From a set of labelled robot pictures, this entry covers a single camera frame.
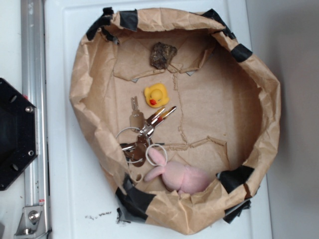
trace aluminum rail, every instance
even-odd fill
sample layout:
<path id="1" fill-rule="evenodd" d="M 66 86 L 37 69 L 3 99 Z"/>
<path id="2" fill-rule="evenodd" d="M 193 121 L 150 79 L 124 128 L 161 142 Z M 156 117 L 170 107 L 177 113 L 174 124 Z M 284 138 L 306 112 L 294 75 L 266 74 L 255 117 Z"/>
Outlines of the aluminum rail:
<path id="1" fill-rule="evenodd" d="M 24 171 L 25 207 L 14 238 L 45 238 L 51 232 L 51 220 L 42 0 L 21 0 L 21 44 L 22 93 L 37 108 L 38 157 Z"/>

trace yellow rubber duck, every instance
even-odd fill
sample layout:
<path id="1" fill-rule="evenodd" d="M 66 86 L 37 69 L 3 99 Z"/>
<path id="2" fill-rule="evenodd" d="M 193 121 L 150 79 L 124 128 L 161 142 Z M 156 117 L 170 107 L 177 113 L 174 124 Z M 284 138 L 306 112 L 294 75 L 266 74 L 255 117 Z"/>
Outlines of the yellow rubber duck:
<path id="1" fill-rule="evenodd" d="M 169 102 L 165 85 L 157 83 L 151 87 L 146 87 L 144 90 L 146 103 L 153 108 L 158 108 L 166 105 Z"/>

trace plush rabbit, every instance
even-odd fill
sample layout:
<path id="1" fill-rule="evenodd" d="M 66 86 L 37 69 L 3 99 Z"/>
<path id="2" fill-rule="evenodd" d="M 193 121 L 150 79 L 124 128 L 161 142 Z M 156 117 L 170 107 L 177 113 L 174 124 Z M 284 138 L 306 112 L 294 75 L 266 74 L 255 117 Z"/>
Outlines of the plush rabbit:
<path id="1" fill-rule="evenodd" d="M 161 175 L 164 184 L 170 191 L 177 190 L 178 194 L 194 194 L 204 191 L 210 184 L 207 173 L 199 168 L 183 165 L 179 162 L 168 162 L 164 156 L 154 148 L 148 150 L 148 155 L 160 166 L 156 166 L 144 177 L 149 182 Z"/>

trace duck beak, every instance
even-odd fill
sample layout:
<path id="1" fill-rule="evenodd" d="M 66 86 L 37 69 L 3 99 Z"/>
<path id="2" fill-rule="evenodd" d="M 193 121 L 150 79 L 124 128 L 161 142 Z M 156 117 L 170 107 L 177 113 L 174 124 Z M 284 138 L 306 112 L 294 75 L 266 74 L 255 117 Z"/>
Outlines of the duck beak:
<path id="1" fill-rule="evenodd" d="M 151 104 L 152 106 L 154 106 L 154 105 L 156 105 L 157 103 L 156 103 L 155 100 L 150 100 L 150 104 Z"/>

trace stone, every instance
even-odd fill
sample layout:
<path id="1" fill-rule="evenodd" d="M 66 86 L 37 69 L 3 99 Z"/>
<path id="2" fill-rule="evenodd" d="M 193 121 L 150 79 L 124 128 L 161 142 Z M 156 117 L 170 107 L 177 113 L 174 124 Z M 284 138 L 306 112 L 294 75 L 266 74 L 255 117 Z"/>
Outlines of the stone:
<path id="1" fill-rule="evenodd" d="M 154 45 L 151 52 L 151 65 L 159 70 L 167 69 L 176 54 L 176 47 L 158 42 Z"/>

